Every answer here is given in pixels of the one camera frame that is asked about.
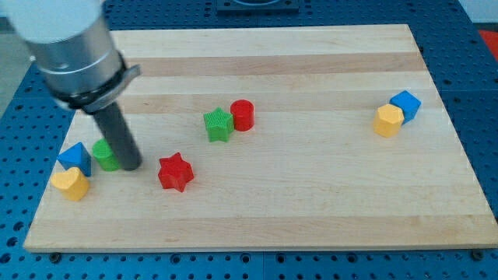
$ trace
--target yellow heart block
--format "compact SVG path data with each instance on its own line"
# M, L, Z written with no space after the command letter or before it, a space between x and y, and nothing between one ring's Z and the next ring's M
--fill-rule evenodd
M377 109L373 120L373 129L377 134L389 138L399 132L404 119L401 108L386 104Z
M90 186L89 181L78 167L71 167L65 172L53 174L50 184L70 201L82 199Z

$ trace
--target blue triangle block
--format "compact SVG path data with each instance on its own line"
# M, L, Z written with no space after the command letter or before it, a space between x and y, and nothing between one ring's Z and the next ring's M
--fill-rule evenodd
M81 142L65 150L57 157L57 160L65 170L78 167L85 176L92 176L92 158Z

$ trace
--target wooden board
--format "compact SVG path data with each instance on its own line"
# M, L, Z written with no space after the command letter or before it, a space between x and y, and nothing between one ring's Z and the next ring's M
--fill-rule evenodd
M144 155L94 164L79 203L48 186L24 244L36 252L400 250L495 247L498 227L406 25L113 33L143 75L119 102ZM374 112L410 90L399 135ZM248 99L256 125L209 143L202 114ZM100 138L77 114L62 150ZM195 179L163 190L158 158ZM57 164L54 171L60 171Z

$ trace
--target green star block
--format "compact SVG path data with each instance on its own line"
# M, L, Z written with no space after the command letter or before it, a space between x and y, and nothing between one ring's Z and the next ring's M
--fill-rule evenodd
M205 130L208 131L209 141L228 142L233 128L233 115L223 111L220 107L211 113L204 114Z

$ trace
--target red star block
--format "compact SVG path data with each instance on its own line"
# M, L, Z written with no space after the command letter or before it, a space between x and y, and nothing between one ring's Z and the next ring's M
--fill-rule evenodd
M194 172L190 163L181 158L177 152L169 158L159 159L161 169L157 176L163 189L175 188L179 192L185 191L185 185L194 179Z

